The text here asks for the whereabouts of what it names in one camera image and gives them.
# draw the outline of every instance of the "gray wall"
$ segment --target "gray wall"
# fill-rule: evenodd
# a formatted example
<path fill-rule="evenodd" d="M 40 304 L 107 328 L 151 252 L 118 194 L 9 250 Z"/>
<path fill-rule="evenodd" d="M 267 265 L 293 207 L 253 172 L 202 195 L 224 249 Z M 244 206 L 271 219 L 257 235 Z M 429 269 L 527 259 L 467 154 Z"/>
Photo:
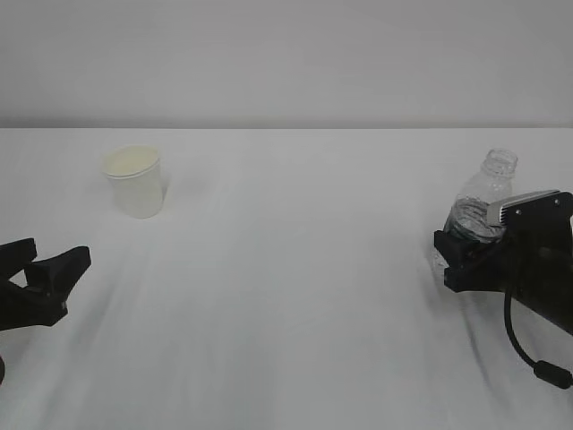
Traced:
<path fill-rule="evenodd" d="M 3 0 L 3 126 L 571 126 L 571 0 Z"/>

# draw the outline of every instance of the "clear plastic bottle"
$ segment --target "clear plastic bottle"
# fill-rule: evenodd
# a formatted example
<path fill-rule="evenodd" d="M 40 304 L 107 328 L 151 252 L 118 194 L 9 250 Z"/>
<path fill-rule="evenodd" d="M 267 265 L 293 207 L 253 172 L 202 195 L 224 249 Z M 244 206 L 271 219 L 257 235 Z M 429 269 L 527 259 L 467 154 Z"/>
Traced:
<path fill-rule="evenodd" d="M 490 243 L 503 235 L 504 228 L 487 224 L 490 203 L 511 197 L 511 179 L 515 176 L 517 155 L 509 150 L 490 150 L 482 168 L 466 182 L 449 212 L 444 231 L 453 236 Z M 444 283 L 448 264 L 433 250 L 432 269 L 436 282 Z"/>

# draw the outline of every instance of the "paper cup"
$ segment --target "paper cup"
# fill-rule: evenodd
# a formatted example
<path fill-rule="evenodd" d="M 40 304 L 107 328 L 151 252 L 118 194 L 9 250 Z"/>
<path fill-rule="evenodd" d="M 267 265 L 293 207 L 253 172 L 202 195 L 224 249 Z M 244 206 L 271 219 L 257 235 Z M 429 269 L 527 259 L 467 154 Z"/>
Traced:
<path fill-rule="evenodd" d="M 145 219 L 161 211 L 163 189 L 159 152 L 150 146 L 126 146 L 104 158 L 103 173 L 115 204 L 127 215 Z"/>

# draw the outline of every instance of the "white tablecloth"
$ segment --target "white tablecloth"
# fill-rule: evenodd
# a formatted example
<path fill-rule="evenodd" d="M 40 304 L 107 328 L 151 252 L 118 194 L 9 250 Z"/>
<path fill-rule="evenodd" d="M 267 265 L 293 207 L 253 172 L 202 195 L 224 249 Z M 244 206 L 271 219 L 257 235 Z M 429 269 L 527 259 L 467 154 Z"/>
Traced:
<path fill-rule="evenodd" d="M 98 171 L 130 143 L 163 156 L 153 219 Z M 0 428 L 571 428 L 502 296 L 433 283 L 432 232 L 491 147 L 520 156 L 517 193 L 573 190 L 566 129 L 0 130 L 0 243 L 93 260 L 56 326 L 0 333 Z M 573 367 L 569 335 L 514 324 Z"/>

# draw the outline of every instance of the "cup rim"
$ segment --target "cup rim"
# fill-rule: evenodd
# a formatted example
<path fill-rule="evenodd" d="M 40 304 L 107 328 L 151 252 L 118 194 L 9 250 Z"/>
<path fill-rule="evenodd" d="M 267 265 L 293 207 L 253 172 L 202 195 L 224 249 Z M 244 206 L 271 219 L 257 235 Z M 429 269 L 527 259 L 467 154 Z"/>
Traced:
<path fill-rule="evenodd" d="M 133 172 L 133 173 L 127 173 L 127 174 L 123 174 L 123 175 L 114 175 L 113 173 L 109 173 L 109 171 L 107 170 L 107 162 L 109 160 L 111 160 L 113 157 L 116 157 L 117 155 L 119 155 L 120 153 L 128 151 L 128 150 L 133 150 L 133 149 L 151 150 L 155 155 L 155 159 L 147 167 L 145 167 L 141 170 L 138 170 L 136 172 Z M 130 179 L 133 177 L 145 175 L 150 170 L 152 170 L 155 166 L 157 166 L 160 161 L 161 161 L 161 157 L 159 156 L 159 151 L 157 148 L 154 148 L 154 147 L 149 146 L 149 145 L 124 145 L 124 146 L 121 146 L 121 147 L 117 148 L 116 150 L 106 154 L 103 157 L 101 172 L 110 179 Z"/>

